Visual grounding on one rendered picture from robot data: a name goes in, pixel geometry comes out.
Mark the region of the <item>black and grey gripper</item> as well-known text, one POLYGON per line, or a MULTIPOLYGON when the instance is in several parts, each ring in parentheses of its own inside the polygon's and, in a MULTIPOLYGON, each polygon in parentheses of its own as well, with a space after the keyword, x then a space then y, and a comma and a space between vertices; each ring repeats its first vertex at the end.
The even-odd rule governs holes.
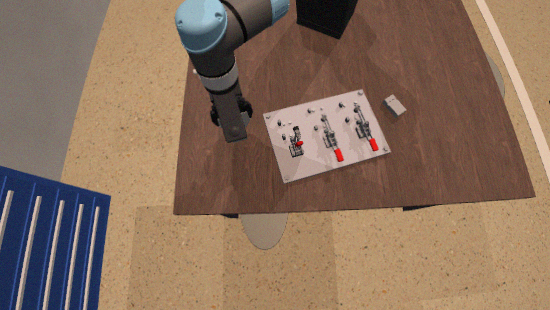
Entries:
POLYGON ((210 101, 213 103, 213 105, 211 106, 212 110, 210 110, 210 116, 211 116, 212 122, 216 126, 222 128, 221 124, 220 124, 220 121, 219 121, 218 114, 217 114, 217 110, 216 110, 216 107, 215 107, 215 104, 214 104, 214 101, 213 101, 213 98, 212 98, 212 94, 214 94, 214 95, 224 95, 224 94, 227 94, 227 93, 231 92, 234 89, 236 99, 237 99, 237 102, 238 102, 238 106, 239 106, 241 116, 242 116, 242 119, 243 119, 244 126, 247 127, 247 125, 248 125, 248 123, 249 123, 249 121, 252 117, 253 110, 252 110, 252 106, 251 106, 250 102, 245 101, 245 98, 242 97, 242 92, 241 92, 240 84, 238 82, 238 78, 234 82, 233 85, 231 85, 230 87, 228 87, 224 90, 211 90, 211 89, 208 89, 207 87, 205 87, 205 89, 209 92, 210 101), (215 111, 215 112, 213 112, 213 111, 215 111))

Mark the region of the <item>black toggle clamp with red handle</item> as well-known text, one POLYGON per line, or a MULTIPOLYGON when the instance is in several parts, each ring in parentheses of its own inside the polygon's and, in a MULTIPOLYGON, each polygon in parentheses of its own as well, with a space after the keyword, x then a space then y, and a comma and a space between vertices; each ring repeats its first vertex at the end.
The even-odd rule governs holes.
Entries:
POLYGON ((365 120, 364 115, 363 115, 363 113, 362 113, 362 111, 361 111, 361 109, 360 109, 360 108, 361 108, 360 104, 355 104, 354 106, 355 106, 355 108, 354 108, 353 111, 354 111, 355 113, 358 113, 358 115, 359 115, 359 117, 360 117, 360 119, 361 119, 361 122, 362 122, 359 126, 357 126, 357 127, 355 128, 355 130, 356 130, 356 132, 357 132, 357 135, 358 135, 359 139, 365 138, 365 137, 366 137, 367 140, 368 140, 368 142, 369 142, 370 145, 371 145, 372 150, 373 150, 373 151, 378 151, 378 146, 377 146, 377 144, 376 144, 376 142, 375 142, 375 139, 372 137, 372 134, 371 134, 372 131, 371 131, 370 127, 369 127, 369 122, 365 120), (360 111, 360 113, 361 113, 363 119, 362 119, 362 117, 361 117, 359 111, 360 111), (363 120, 364 120, 365 123, 363 122, 363 120), (366 127, 366 126, 367 126, 367 127, 366 127), (367 132, 366 132, 366 131, 367 131, 367 132), (368 136, 371 137, 370 140, 369 140, 368 136))

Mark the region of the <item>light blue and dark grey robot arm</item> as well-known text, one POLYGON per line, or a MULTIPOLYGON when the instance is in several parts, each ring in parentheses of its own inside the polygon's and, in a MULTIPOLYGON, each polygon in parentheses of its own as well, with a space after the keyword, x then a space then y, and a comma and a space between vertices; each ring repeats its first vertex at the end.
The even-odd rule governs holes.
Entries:
MULTIPOLYGON (((176 11, 175 24, 194 75, 211 90, 233 85, 238 77, 234 50, 273 26, 288 9, 289 0, 184 1, 176 11)), ((246 138, 234 90, 212 98, 226 142, 246 138)))

